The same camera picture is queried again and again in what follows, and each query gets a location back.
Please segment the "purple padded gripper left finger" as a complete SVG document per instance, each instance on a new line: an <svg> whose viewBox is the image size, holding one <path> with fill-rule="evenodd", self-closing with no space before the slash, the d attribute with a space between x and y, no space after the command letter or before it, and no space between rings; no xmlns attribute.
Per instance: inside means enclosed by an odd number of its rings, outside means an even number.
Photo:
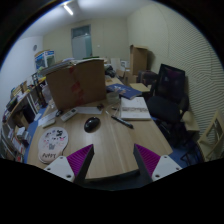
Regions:
<svg viewBox="0 0 224 224"><path fill-rule="evenodd" d="M94 145L90 144L67 157L59 156L45 168L45 171L72 183L82 185L93 156Z"/></svg>

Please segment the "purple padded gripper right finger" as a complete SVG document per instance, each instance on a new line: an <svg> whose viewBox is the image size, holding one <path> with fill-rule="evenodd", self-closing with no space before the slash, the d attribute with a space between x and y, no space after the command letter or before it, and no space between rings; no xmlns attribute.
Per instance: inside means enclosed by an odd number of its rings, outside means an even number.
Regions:
<svg viewBox="0 0 224 224"><path fill-rule="evenodd" d="M168 155L159 156L138 144L134 145L133 154L139 167L141 177L146 183L157 181L182 169L182 167Z"/></svg>

